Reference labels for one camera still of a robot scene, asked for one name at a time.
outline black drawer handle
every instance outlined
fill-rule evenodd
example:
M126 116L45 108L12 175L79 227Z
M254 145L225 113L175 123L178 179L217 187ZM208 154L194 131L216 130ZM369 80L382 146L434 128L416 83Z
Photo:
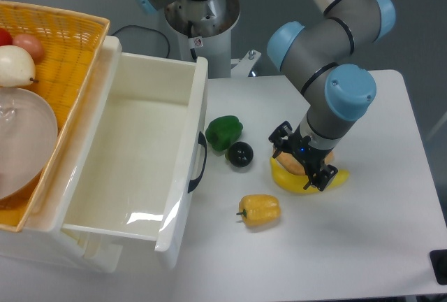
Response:
M203 172L205 171L205 165L207 163L207 141L202 132L198 132L198 144L202 145L203 148L205 148L205 157L203 158L202 171L200 172L200 175L194 180L189 181L188 194L192 192L195 188L197 188L200 180L202 180Z

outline wicker basket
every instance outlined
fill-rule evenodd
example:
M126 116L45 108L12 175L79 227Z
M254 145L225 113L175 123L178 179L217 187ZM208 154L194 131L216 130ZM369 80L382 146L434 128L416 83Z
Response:
M33 207L44 195L44 185L85 92L109 20L69 10L0 1L0 27L12 36L33 34L45 48L36 65L36 79L27 87L43 97L57 118L59 136L49 162L17 194L0 201L0 230L21 231Z

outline yellow bell pepper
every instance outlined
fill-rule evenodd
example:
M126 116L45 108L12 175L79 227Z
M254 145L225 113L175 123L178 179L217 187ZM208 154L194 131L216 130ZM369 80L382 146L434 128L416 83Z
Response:
M289 173L286 169L282 168L272 157L270 158L270 167L272 168L272 177L274 182L281 188L290 192L295 192L296 194L314 194L320 192L317 188L314 187L309 187L307 188L307 190L304 190L304 186L309 181L307 176L293 175L292 173ZM334 180L327 189L342 185L348 180L348 178L349 171L347 171L346 169L339 170Z
M248 227L256 227L281 215L279 201L272 195L247 195L239 202L239 212Z

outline white table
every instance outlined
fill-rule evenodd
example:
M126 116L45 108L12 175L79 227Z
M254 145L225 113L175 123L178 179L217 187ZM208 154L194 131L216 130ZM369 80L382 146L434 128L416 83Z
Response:
M447 229L411 111L395 71L373 72L377 97L335 149L351 172L339 189L298 196L270 176L268 136L297 126L307 102L284 77L209 81L207 123L234 114L251 168L209 151L177 267L128 249L112 275L0 259L0 301L297 301L438 294L429 251ZM235 215L246 194L274 194L276 224L249 230Z

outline banana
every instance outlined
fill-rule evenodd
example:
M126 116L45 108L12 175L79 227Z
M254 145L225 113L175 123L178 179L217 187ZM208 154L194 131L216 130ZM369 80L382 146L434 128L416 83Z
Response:
M278 162L270 158L270 167L272 169L272 177L274 182L279 185L282 189L289 192L294 192L296 194L314 194L320 192L317 188L309 187L304 190L308 178L305 175L293 175L289 173L286 169L282 168ZM349 178L349 171L346 169L339 170L336 174L334 180L329 185L327 189L337 187L345 183Z

